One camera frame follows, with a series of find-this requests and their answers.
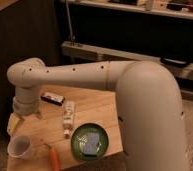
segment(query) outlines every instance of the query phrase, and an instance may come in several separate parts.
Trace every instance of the orange carrot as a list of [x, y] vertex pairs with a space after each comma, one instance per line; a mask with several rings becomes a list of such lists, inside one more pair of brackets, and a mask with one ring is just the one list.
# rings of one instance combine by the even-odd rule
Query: orange carrot
[[53, 167], [53, 171], [60, 171], [61, 170], [60, 161], [56, 149], [48, 144], [45, 145], [47, 145], [50, 148], [49, 157], [51, 165]]

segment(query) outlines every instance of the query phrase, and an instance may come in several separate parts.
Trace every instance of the paper cup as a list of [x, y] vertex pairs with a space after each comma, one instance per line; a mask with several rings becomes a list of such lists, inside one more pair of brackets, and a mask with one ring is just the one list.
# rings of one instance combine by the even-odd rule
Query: paper cup
[[8, 154], [13, 158], [29, 159], [32, 157], [33, 147], [29, 136], [13, 137], [8, 144]]

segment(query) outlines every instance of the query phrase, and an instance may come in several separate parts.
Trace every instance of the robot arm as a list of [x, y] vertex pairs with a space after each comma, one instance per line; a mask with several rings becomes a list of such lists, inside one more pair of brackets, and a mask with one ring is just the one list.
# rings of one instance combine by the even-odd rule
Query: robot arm
[[97, 62], [79, 65], [46, 67], [38, 58], [12, 65], [7, 76], [16, 87], [29, 88], [43, 84], [115, 90], [119, 75], [131, 61]]
[[39, 86], [115, 90], [128, 171], [189, 171], [182, 99], [172, 74], [153, 62], [99, 62], [46, 67], [32, 58], [12, 65], [14, 112], [38, 110]]
[[16, 63], [7, 71], [9, 81], [16, 86], [14, 112], [21, 115], [37, 112], [39, 86], [44, 84], [114, 91], [119, 76], [131, 63], [133, 62], [97, 62], [46, 67], [38, 58]]

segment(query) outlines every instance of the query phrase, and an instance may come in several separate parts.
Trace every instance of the wall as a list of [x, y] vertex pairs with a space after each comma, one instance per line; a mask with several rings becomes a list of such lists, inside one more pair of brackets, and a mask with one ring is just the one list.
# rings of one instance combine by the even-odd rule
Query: wall
[[34, 56], [61, 64], [59, 44], [53, 0], [21, 0], [0, 11], [0, 132], [6, 131], [14, 96], [7, 68]]

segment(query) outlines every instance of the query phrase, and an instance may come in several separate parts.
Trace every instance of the green plate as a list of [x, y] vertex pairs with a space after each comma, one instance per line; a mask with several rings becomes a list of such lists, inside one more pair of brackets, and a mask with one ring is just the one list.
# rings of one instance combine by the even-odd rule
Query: green plate
[[[87, 142], [87, 133], [98, 133], [99, 143], [97, 144], [97, 155], [85, 155], [82, 152]], [[87, 123], [78, 127], [71, 138], [71, 151], [78, 160], [92, 161], [100, 159], [108, 148], [108, 135], [105, 130], [94, 123]]]

